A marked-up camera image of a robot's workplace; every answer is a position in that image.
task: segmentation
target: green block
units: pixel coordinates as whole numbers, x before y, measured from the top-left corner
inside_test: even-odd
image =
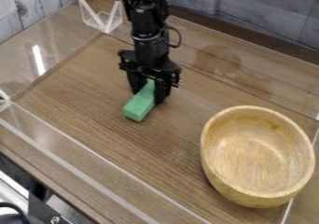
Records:
[[[142,122],[155,107],[155,81],[151,80],[141,89],[123,108],[123,114],[137,122]]]

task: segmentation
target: black cable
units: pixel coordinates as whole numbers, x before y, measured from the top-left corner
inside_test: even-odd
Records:
[[[163,41],[163,43],[165,43],[170,48],[178,49],[178,48],[181,47],[181,45],[182,45],[182,33],[181,33],[181,31],[179,31],[174,26],[169,25],[167,23],[165,23],[165,28],[166,28],[167,30],[173,30],[173,31],[175,31],[175,32],[178,33],[178,35],[179,35],[179,42],[178,42],[177,45],[175,45],[175,44],[171,44],[171,43],[165,39],[163,36],[161,37],[161,40]]]
[[[19,206],[17,206],[13,203],[0,203],[0,208],[5,208],[5,207],[14,209],[19,213],[23,224],[30,224],[29,218],[27,218],[23,210],[19,208]]]

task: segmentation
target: bowl rim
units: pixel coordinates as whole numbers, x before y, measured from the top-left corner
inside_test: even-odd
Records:
[[[281,190],[278,192],[274,193],[263,193],[255,190],[249,190],[249,189],[243,189],[241,186],[230,183],[229,179],[221,174],[221,172],[213,168],[209,164],[206,165],[210,169],[210,171],[214,173],[214,175],[218,177],[218,179],[233,189],[235,189],[238,192],[250,195],[253,197],[258,197],[258,198],[266,198],[266,199],[273,199],[273,198],[281,198],[285,196],[290,196],[292,194],[294,194],[296,192],[298,192],[310,182],[310,179],[313,177],[314,174],[314,168],[316,168],[316,153],[314,153],[314,148],[313,148],[313,144],[310,141],[309,136],[306,135],[306,132],[304,131],[304,129],[300,127],[300,125],[289,118],[286,117],[283,114],[281,114],[279,112],[265,108],[265,107],[259,107],[259,106],[254,106],[254,105],[241,105],[241,106],[234,106],[230,107],[225,110],[222,110],[221,112],[218,112],[211,119],[209,120],[209,122],[206,123],[203,132],[202,132],[202,136],[201,136],[201,153],[202,153],[202,159],[205,159],[206,163],[207,162],[207,152],[203,152],[203,148],[205,148],[205,136],[209,132],[209,129],[211,127],[211,125],[214,124],[214,122],[217,121],[218,118],[221,118],[222,116],[225,116],[227,113],[237,111],[237,110],[261,110],[265,112],[269,112],[274,115],[277,115],[281,119],[283,119],[287,123],[292,124],[292,126],[297,129],[297,131],[301,133],[305,142],[306,142],[306,149],[309,151],[309,155],[310,155],[310,168],[306,172],[306,174],[304,175],[302,179],[297,182],[297,184],[294,184],[287,190]]]

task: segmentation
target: wooden bowl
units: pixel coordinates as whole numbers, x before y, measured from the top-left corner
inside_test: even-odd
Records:
[[[209,121],[201,143],[213,185],[245,206],[269,208],[289,202],[310,181],[316,166],[310,139],[270,109],[226,109]]]

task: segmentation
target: green sponge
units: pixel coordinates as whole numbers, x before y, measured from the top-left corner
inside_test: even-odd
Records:
[[[137,122],[142,122],[155,107],[155,81],[150,80],[141,92],[123,108],[123,114]]]

